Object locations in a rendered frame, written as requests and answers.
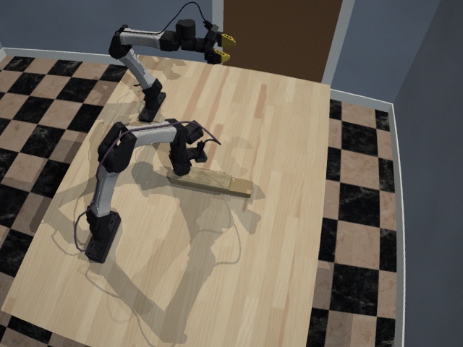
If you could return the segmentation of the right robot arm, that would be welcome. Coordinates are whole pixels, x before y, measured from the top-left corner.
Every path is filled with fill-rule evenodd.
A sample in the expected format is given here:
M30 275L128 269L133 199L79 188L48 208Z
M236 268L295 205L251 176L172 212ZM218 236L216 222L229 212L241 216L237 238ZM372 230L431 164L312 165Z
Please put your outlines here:
M121 131L121 134L123 134L130 129L152 127L132 130L128 132L129 134L124 134L120 138L121 142L119 145L116 143L111 149L111 152L105 157L98 173L98 178L100 180L98 191L96 188L98 183L97 181L93 199L87 209L93 204L97 191L94 206L86 212L86 221L90 224L89 229L92 233L87 249L85 250L85 255L87 257L91 257L96 260L102 260L103 258L104 252L106 251L114 227L119 218L119 214L117 212L111 211L111 198L114 192L114 187L119 174L128 167L134 148L165 142L170 143L173 154L180 155L187 149L188 160L195 159L196 163L205 163L207 161L208 157L203 150L204 144L202 140L197 143L197 147L186 147L186 143L191 145L204 135L203 130L197 125L189 123L186 126L183 126L182 124L175 124L155 127L175 122L178 121L176 119L165 119L165 121L158 124L133 127L125 126L119 121L113 125L108 134L104 137L98 147L99 165L104 155L120 135Z

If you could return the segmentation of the light wooden slat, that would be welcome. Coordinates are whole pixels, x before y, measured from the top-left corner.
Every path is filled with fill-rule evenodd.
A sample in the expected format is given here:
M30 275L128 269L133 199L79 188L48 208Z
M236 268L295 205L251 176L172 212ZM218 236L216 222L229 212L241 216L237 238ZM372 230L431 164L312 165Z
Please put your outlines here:
M173 170L170 178L171 181L229 191L229 185L232 179L231 174L208 171L200 168L190 168L190 172L182 177L178 176Z

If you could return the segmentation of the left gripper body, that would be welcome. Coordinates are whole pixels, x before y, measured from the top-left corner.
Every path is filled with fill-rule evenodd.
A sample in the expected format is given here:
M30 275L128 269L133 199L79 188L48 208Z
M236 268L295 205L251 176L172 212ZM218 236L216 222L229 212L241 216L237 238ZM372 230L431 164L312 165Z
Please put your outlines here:
M221 63L222 55L219 53L216 53L213 47L216 42L218 43L218 47L221 47L222 34L226 34L226 33L217 31L213 40L208 39L208 42L206 43L206 45L204 44L204 38L197 38L197 40L195 41L195 52L204 53L204 57L205 57L205 60L207 60L207 64L214 65L214 64Z

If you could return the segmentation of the light wooden plank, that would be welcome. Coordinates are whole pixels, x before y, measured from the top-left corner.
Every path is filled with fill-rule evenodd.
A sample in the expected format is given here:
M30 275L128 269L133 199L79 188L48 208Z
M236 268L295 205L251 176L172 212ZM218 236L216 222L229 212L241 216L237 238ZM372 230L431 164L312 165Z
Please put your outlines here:
M241 196L241 197L249 197L249 198L250 198L250 195L251 195L252 185L253 185L253 181L246 181L246 180L242 180L242 179L231 178L231 182L230 182L230 185L229 185L229 191L227 192L227 191L218 190L218 189L211 189L211 188L207 188L207 187L200 187L200 186L195 186L195 185L191 185L191 184L185 184L185 183L181 183L181 182L177 182L177 181L171 181L171 179L170 179L170 183L178 184L178 185L182 185L182 186L187 186L187 187L194 187L194 188L198 188L198 189L210 190L210 191L214 191L214 192L221 192L221 193L225 193L225 194L233 194L233 195L237 195L237 196Z

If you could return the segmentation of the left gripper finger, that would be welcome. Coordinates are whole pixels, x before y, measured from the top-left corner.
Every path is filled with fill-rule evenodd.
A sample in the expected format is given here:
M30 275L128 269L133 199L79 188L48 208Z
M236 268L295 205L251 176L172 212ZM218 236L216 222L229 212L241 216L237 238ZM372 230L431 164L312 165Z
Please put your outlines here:
M216 53L218 52L219 54L222 55L221 56L221 64L230 59L230 55L228 55L228 54L226 54L226 53L224 53L222 51L219 51L217 49L214 49L214 50L215 50Z
M235 40L233 39L233 37L230 37L226 34L222 34L222 38L221 38L221 47L225 47L225 46L235 46L236 45L236 42Z

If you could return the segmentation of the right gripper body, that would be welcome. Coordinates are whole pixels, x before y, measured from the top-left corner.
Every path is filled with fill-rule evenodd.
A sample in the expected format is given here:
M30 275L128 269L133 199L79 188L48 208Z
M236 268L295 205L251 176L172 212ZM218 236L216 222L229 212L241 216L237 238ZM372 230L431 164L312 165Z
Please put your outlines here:
M190 160L187 159L187 150L180 155L173 154L171 150L169 152L169 158L176 174L178 176L184 176L188 174L190 172L190 166L192 166L192 164Z

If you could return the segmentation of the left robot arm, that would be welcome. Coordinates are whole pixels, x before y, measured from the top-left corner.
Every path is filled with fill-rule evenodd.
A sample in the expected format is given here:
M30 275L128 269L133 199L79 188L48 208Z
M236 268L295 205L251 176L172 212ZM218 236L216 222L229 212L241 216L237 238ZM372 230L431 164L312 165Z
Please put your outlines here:
M203 23L208 30L204 38L206 45L208 39L213 39L219 27L215 24L212 25L209 21L203 21ZM176 32L159 31L162 32L161 34L155 34L159 32L132 30L128 28L128 25L122 25L119 30L123 31L119 31L113 36L109 54L112 58L119 59L140 83L145 94L145 107L138 118L141 121L152 122L166 97L166 93L161 92L162 84L143 66L135 55L132 45L150 46L161 49L161 51L178 51L181 46L182 50L195 51L195 41L197 40L195 38L195 21L179 20L176 24Z

